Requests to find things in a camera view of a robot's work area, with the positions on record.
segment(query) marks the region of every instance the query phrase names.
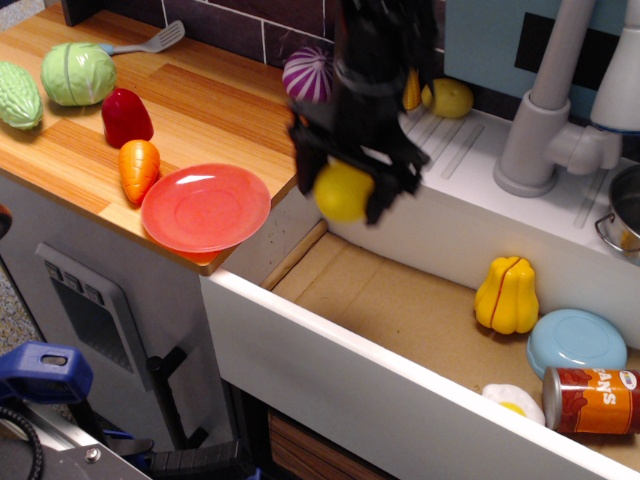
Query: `tin can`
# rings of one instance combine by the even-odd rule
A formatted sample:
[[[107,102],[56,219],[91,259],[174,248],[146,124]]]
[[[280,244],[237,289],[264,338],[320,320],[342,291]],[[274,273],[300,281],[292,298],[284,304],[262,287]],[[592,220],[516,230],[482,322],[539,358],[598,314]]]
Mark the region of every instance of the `tin can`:
[[[549,367],[542,403],[558,432],[640,433],[640,372]]]

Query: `toy carrot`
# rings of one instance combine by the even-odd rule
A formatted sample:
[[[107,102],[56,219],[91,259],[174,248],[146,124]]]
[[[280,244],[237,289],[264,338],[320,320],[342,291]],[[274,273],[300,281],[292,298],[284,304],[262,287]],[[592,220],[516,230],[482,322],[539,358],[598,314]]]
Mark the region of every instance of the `toy carrot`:
[[[160,153],[146,140],[131,140],[118,156],[122,187],[129,200],[141,203],[160,171]]]

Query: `faucet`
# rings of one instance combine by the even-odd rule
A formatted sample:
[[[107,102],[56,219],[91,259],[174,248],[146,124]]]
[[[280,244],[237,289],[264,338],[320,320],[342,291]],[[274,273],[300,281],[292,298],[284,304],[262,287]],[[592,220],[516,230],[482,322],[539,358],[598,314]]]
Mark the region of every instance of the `faucet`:
[[[594,7],[595,0],[562,0],[534,85],[522,98],[493,171],[509,193],[547,193],[556,182],[556,165],[577,175],[614,168],[622,155],[621,133],[640,130],[640,0],[628,1],[625,28],[591,112],[594,125],[568,120],[569,89]]]

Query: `black handle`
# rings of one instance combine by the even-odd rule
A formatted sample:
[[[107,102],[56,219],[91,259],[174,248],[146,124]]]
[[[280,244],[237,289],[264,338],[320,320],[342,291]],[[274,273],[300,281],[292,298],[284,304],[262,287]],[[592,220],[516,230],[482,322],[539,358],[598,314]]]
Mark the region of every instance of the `black handle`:
[[[147,371],[151,375],[153,391],[156,394],[162,417],[169,429],[173,445],[178,450],[197,448],[208,436],[205,430],[198,428],[191,437],[187,438],[178,407],[173,398],[171,385],[169,385],[169,377],[186,358],[187,354],[181,348],[175,347],[164,358],[155,356],[147,359]]]

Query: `purple onion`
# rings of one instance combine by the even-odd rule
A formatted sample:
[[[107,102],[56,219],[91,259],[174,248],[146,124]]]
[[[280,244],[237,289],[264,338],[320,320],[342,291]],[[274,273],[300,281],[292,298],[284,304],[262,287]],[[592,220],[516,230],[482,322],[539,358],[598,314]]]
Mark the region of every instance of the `purple onion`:
[[[331,97],[333,55],[319,47],[303,47],[284,65],[282,83],[294,100],[322,103]]]

